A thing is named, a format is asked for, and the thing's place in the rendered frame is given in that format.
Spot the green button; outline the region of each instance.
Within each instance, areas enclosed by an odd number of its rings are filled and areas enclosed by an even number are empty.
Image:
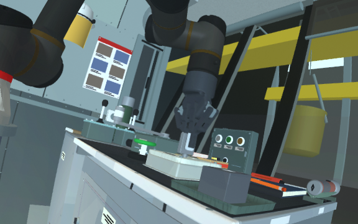
[[[144,140],[141,140],[141,139],[134,139],[134,142],[139,143],[139,144],[143,144],[143,145],[146,145],[146,146],[156,146],[157,145],[154,142],[144,141]]]

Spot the yellow shelf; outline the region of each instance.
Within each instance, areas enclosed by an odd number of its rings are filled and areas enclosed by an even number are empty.
[[[349,98],[358,100],[358,82],[332,83],[318,85],[323,100],[342,100]],[[265,100],[280,101],[284,87],[267,88]],[[316,87],[314,85],[303,85],[299,92],[298,101],[318,100]]]
[[[291,64],[299,31],[300,27],[295,27],[254,37],[239,71]],[[224,46],[220,75],[226,70],[237,44],[238,42]],[[358,56],[358,30],[313,39],[310,48],[313,51],[313,60]],[[167,71],[185,75],[189,58],[184,57],[169,62]]]

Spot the robotic hand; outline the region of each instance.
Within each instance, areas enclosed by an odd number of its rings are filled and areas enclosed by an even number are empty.
[[[183,154],[183,157],[193,154],[198,134],[206,132],[218,113],[206,95],[187,94],[182,106],[175,108],[176,124],[182,131],[178,153]]]

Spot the blue book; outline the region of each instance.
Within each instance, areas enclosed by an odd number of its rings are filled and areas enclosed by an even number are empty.
[[[249,190],[253,190],[253,191],[256,191],[256,192],[259,192],[262,194],[271,195],[271,196],[278,197],[278,198],[299,197],[299,196],[304,196],[307,194],[306,189],[303,187],[297,187],[297,186],[290,185],[290,184],[279,184],[276,182],[271,182],[268,180],[262,180],[262,179],[258,179],[258,178],[255,178],[255,179],[261,180],[261,181],[269,183],[269,184],[275,184],[280,187],[285,187],[287,189],[287,191],[283,192],[281,190],[273,189],[271,187],[266,187],[264,185],[254,183],[254,182],[250,183]]]

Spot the green tray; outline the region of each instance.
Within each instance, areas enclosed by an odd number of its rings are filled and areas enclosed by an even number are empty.
[[[248,194],[246,203],[229,204],[198,192],[198,181],[172,180],[171,187],[232,215],[266,212],[274,209],[275,202]]]

